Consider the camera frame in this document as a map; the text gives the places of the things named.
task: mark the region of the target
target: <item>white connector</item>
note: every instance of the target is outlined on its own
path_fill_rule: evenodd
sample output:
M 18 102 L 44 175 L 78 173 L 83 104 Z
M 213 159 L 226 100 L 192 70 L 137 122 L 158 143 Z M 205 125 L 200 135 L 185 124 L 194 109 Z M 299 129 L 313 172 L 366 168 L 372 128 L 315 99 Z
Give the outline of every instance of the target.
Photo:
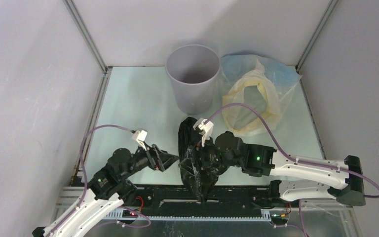
M 140 147 L 142 147 L 145 151 L 147 151 L 148 149 L 145 145 L 145 139 L 146 139 L 147 135 L 148 135 L 148 132 L 146 130 L 139 128 L 136 130 L 136 132 L 134 132 L 131 139 L 136 141 Z
M 201 138 L 201 145 L 204 147 L 204 143 L 206 140 L 210 139 L 211 134 L 213 133 L 213 126 L 214 124 L 211 121 L 208 121 L 206 124 L 207 120 L 200 118 L 195 124 L 194 124 L 194 130 L 198 127 L 198 129 L 201 130 L 200 135 L 202 135 Z

